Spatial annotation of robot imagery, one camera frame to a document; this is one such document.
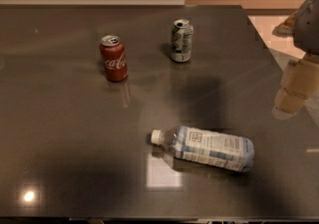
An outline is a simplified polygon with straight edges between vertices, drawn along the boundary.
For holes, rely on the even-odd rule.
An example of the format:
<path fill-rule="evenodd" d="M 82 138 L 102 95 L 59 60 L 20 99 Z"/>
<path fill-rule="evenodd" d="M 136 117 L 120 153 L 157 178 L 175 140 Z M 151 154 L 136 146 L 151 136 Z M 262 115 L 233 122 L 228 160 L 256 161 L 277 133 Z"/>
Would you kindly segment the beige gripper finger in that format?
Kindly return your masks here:
<path fill-rule="evenodd" d="M 293 12 L 272 31 L 273 35 L 292 35 L 296 21 L 297 12 Z"/>
<path fill-rule="evenodd" d="M 274 100 L 273 115 L 288 119 L 296 115 L 319 90 L 319 65 L 309 60 L 290 60 Z"/>

